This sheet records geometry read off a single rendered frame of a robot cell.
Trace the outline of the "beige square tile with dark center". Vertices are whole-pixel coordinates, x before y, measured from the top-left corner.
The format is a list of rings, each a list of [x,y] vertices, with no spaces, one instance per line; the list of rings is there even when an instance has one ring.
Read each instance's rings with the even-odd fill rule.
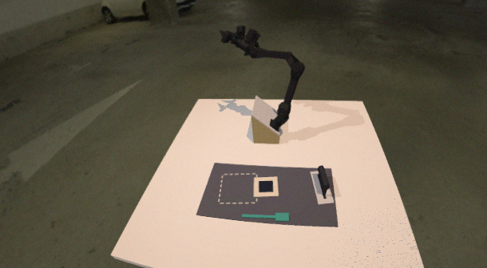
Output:
[[[277,177],[255,177],[254,197],[279,196],[278,187]]]

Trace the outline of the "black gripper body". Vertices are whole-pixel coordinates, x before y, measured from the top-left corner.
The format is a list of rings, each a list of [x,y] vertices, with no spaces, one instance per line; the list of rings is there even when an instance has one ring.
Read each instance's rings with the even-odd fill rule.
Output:
[[[236,45],[236,47],[240,47],[240,43],[245,40],[244,37],[237,37],[234,35],[232,35],[232,33],[228,32],[228,31],[225,31],[224,32],[224,35],[223,37],[221,38],[221,41],[223,43],[230,43],[233,44],[233,45]]]

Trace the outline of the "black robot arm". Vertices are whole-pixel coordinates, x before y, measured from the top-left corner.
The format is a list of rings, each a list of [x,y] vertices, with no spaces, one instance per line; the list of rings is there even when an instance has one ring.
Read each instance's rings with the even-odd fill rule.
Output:
[[[289,119],[289,113],[291,111],[291,100],[295,93],[298,79],[301,77],[302,73],[305,70],[304,64],[300,62],[299,59],[295,57],[291,52],[266,50],[260,48],[258,42],[256,42],[260,34],[254,29],[249,29],[247,36],[245,36],[245,26],[237,26],[236,33],[237,34],[235,34],[235,36],[245,37],[246,39],[240,43],[240,48],[245,52],[244,55],[251,56],[252,58],[269,57],[286,59],[287,63],[291,67],[291,80],[288,85],[284,100],[281,104],[279,104],[279,108],[277,110],[278,116],[274,120],[271,119],[270,122],[270,126],[278,132],[279,128]]]

